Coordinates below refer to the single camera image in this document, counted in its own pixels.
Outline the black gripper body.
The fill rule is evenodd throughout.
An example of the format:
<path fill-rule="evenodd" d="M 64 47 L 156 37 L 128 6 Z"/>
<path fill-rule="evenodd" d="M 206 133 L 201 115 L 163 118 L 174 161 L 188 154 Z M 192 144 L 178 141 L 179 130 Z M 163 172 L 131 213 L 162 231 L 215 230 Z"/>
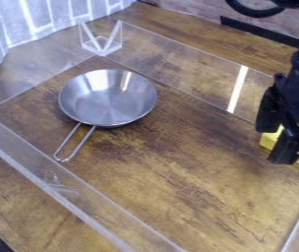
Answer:
<path fill-rule="evenodd" d="M 299 129 L 299 62 L 293 64 L 287 76 L 274 75 L 274 85 L 267 91 L 271 103 L 267 131 L 274 132 L 279 125 Z"/>

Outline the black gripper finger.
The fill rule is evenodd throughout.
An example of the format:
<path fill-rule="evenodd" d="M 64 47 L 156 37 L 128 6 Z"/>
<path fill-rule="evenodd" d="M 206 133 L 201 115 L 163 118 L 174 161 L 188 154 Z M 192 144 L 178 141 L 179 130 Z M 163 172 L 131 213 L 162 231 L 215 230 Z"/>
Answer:
<path fill-rule="evenodd" d="M 293 164 L 299 159 L 299 131 L 283 129 L 267 160 L 275 164 Z"/>
<path fill-rule="evenodd" d="M 275 87 L 269 87 L 262 96 L 257 117 L 257 131 L 275 133 L 281 125 L 281 96 Z"/>

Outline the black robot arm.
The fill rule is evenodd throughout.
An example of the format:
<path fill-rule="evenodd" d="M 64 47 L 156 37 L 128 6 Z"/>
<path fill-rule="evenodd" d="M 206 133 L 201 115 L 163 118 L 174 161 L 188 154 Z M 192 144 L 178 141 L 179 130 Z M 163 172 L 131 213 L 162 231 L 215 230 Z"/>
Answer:
<path fill-rule="evenodd" d="M 282 8 L 299 8 L 299 0 L 271 0 Z M 299 47 L 291 57 L 289 75 L 274 75 L 274 84 L 263 93 L 257 118 L 257 131 L 275 133 L 278 140 L 269 155 L 277 164 L 293 164 L 299 159 Z"/>

